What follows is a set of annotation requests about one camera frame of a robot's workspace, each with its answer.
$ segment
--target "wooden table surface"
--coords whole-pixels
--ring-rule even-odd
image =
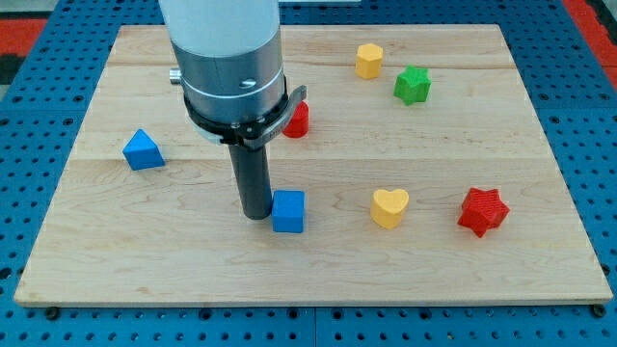
[[[385,49],[381,76],[356,49]],[[282,27],[285,74],[308,86],[311,128],[269,144],[273,189],[307,193],[302,234],[240,212],[225,147],[193,129],[164,27],[123,27],[15,299],[34,307],[476,306],[612,297],[499,28]],[[425,103],[392,96],[429,67]],[[144,128],[167,165],[131,172]],[[469,187],[511,212],[478,239],[456,225]],[[402,225],[369,216],[406,189]]]

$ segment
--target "yellow hexagon block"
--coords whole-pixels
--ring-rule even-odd
[[[356,57],[356,74],[361,78],[370,79],[379,76],[384,59],[384,48],[368,43],[358,47]]]
[[[386,229],[398,227],[403,221],[403,213],[409,203],[409,194],[402,189],[391,192],[378,189],[373,193],[370,204],[370,217]]]

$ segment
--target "blue pyramid block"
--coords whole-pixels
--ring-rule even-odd
[[[305,192],[274,192],[272,227],[275,232],[300,233],[305,227]]]
[[[148,136],[146,131],[139,129],[133,135],[122,151],[128,165],[132,170],[156,168],[165,165],[156,143]]]

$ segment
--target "toy block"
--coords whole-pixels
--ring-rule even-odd
[[[156,143],[148,136],[146,131],[139,129],[133,135],[122,150],[131,170],[156,168],[165,165],[165,160],[161,156]]]
[[[300,233],[305,227],[305,192],[274,192],[272,226],[275,232]]]
[[[403,221],[403,213],[409,203],[409,194],[402,189],[391,192],[378,189],[373,193],[370,204],[370,217],[386,229],[398,227]]]
[[[407,66],[405,71],[396,76],[394,96],[400,97],[405,105],[424,102],[431,89],[428,68]]]
[[[497,189],[469,189],[462,207],[463,214],[458,224],[471,228],[478,237],[484,236],[490,228],[499,227],[510,212],[508,206],[501,201]]]
[[[364,79],[379,77],[379,70],[384,59],[384,48],[368,43],[358,47],[356,56],[356,74]]]
[[[293,113],[291,121],[282,131],[289,138],[301,138],[309,132],[309,106],[305,101],[300,102]]]

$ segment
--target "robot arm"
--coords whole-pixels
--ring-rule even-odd
[[[277,0],[160,0],[193,123],[229,145],[244,213],[270,214],[265,144],[289,123],[306,87],[287,93]]]

